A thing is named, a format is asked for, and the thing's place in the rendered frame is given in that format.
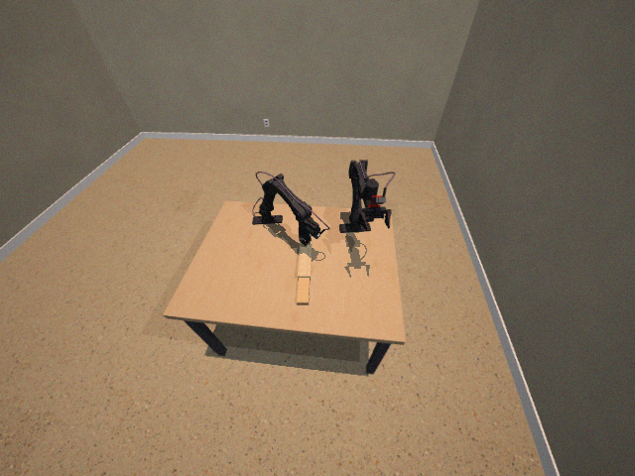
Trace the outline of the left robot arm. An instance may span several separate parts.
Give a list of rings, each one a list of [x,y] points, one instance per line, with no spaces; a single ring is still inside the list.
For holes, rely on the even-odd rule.
[[[340,233],[371,231],[371,227],[368,222],[367,222],[367,230],[358,223],[358,216],[359,216],[359,213],[362,212],[363,210],[361,205],[361,199],[363,198],[364,205],[368,200],[371,201],[372,196],[377,195],[379,182],[376,181],[375,178],[368,178],[368,175],[367,175],[368,160],[362,160],[361,162],[362,162],[361,163],[362,168],[360,166],[360,163],[356,163],[356,161],[350,162],[348,173],[349,173],[349,178],[351,179],[351,183],[353,182],[352,183],[352,207],[351,207],[351,214],[349,215],[350,223],[339,224]],[[366,171],[364,170],[364,164],[366,165],[365,167]],[[368,179],[364,178],[362,169],[364,171],[365,177]],[[350,176],[350,170],[351,170],[351,176]],[[373,198],[373,203],[375,204],[383,204],[385,202],[386,202],[386,197]],[[350,216],[351,216],[351,219],[350,219]]]

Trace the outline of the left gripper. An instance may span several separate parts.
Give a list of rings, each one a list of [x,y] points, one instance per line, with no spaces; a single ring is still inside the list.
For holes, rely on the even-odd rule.
[[[372,200],[371,201],[368,200],[365,203],[365,207],[368,207],[368,208],[363,208],[362,212],[359,213],[358,223],[367,230],[367,222],[373,222],[374,218],[384,219],[384,213],[385,213],[384,222],[387,225],[387,227],[390,228],[390,217],[392,213],[391,209],[386,209],[386,207],[380,207],[381,205],[373,203],[374,197],[383,197],[383,196],[372,196]],[[389,223],[388,223],[388,219],[389,219]],[[365,221],[365,224],[364,224],[364,221]]]

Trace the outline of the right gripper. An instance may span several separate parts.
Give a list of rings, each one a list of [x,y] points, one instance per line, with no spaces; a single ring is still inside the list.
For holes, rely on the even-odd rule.
[[[312,235],[306,230],[300,229],[299,227],[299,241],[307,246],[308,243],[312,241]]]

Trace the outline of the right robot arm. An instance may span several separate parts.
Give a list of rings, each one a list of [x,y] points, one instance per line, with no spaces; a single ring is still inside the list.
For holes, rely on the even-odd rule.
[[[252,224],[273,224],[283,222],[283,215],[271,215],[271,211],[274,210],[274,198],[275,195],[278,193],[290,206],[293,214],[296,216],[296,220],[299,221],[300,229],[306,230],[316,239],[319,238],[321,234],[318,223],[316,223],[314,219],[311,218],[312,213],[308,209],[300,205],[299,202],[310,210],[312,210],[311,206],[307,205],[304,201],[297,198],[290,191],[290,189],[284,183],[284,176],[282,174],[275,176],[275,178],[280,178],[280,180],[275,181],[275,179],[273,178],[267,180],[265,183],[262,184],[262,188],[265,192],[263,201],[259,206],[259,214],[261,214],[262,216],[254,216]],[[264,217],[264,220],[262,219],[262,217]]]

